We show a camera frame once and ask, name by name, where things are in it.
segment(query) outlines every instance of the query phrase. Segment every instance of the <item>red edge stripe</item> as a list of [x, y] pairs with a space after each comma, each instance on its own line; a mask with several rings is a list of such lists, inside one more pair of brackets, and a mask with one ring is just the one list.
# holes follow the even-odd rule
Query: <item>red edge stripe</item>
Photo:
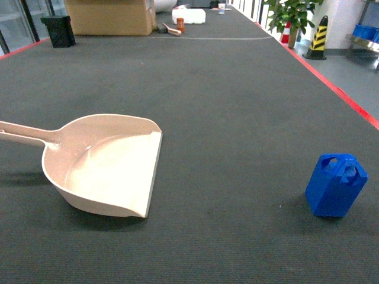
[[5, 54], [5, 55], [3, 55], [3, 56], [0, 56], [0, 60], [2, 60], [2, 59], [6, 59], [6, 58], [9, 57], [9, 56], [15, 55], [15, 54], [17, 54], [17, 53], [19, 53], [19, 52], [22, 52], [22, 51], [24, 51], [24, 50], [26, 50], [26, 49], [29, 49], [30, 47], [36, 46], [36, 45], [38, 45], [38, 44], [40, 44], [40, 43], [43, 43], [44, 41], [46, 41], [46, 40], [48, 40], [48, 39], [49, 39], [49, 38], [45, 38], [44, 40], [40, 40], [40, 41], [37, 42], [37, 43], [33, 43], [33, 44], [28, 45], [28, 46], [24, 46], [24, 47], [22, 47], [22, 48], [20, 48], [20, 49], [18, 49], [18, 50], [15, 50], [15, 51], [9, 52], [9, 53], [7, 53], [7, 54]]
[[326, 79], [320, 72], [318, 72], [315, 68], [309, 65], [301, 56], [297, 53], [293, 52], [286, 45], [280, 43], [289, 53], [293, 55], [302, 65], [304, 65], [309, 71], [311, 71], [321, 82], [323, 82], [329, 89], [331, 89], [337, 96], [339, 96], [343, 101], [345, 101], [352, 109], [354, 109], [357, 113], [359, 113], [363, 118], [365, 118], [369, 123], [371, 123], [377, 130], [379, 130], [379, 121], [376, 120], [371, 114], [365, 111], [360, 105], [358, 105], [352, 98], [348, 96], [341, 88], [334, 85], [331, 81]]

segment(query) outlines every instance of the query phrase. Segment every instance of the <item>traffic cone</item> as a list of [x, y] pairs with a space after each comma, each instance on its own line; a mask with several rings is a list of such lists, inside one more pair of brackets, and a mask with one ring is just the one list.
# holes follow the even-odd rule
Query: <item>traffic cone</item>
[[288, 46], [288, 42], [290, 40], [290, 30], [291, 30], [291, 23], [287, 22], [287, 24], [285, 25], [285, 29], [283, 31], [282, 39], [281, 39], [281, 43], [286, 46]]
[[306, 59], [325, 60], [324, 56], [325, 41], [326, 41], [326, 29], [327, 29], [327, 16], [321, 19], [320, 25], [313, 37], [313, 41], [306, 54], [303, 56]]

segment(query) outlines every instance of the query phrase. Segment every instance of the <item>black trash bin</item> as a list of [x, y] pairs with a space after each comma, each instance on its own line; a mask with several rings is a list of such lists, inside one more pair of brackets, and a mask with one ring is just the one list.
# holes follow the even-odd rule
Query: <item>black trash bin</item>
[[70, 16], [43, 17], [41, 22], [46, 25], [54, 48], [75, 45]]

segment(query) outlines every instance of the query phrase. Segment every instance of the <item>gray carpet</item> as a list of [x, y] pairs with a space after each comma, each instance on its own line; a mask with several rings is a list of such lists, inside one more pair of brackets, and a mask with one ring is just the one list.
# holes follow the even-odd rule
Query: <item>gray carpet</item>
[[[252, 40], [267, 36], [207, 11], [183, 38], [76, 37], [0, 60], [3, 121], [115, 113], [163, 131], [145, 220], [71, 207], [42, 149], [0, 141], [0, 283], [378, 283], [379, 132], [273, 38]], [[304, 190], [334, 152], [370, 179], [345, 218], [317, 218]]]

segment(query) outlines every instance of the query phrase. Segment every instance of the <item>blue bin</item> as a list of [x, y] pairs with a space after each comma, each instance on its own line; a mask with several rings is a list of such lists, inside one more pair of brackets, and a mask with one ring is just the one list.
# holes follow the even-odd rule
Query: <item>blue bin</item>
[[321, 155], [305, 192], [313, 214], [345, 216], [367, 180], [368, 174], [353, 155]]
[[377, 28], [377, 32], [375, 33], [375, 36], [372, 39], [372, 41], [375, 43], [379, 43], [379, 28]]
[[366, 40], [372, 40], [376, 32], [376, 28], [367, 27], [366, 25], [356, 25], [353, 32], [353, 36], [364, 38]]

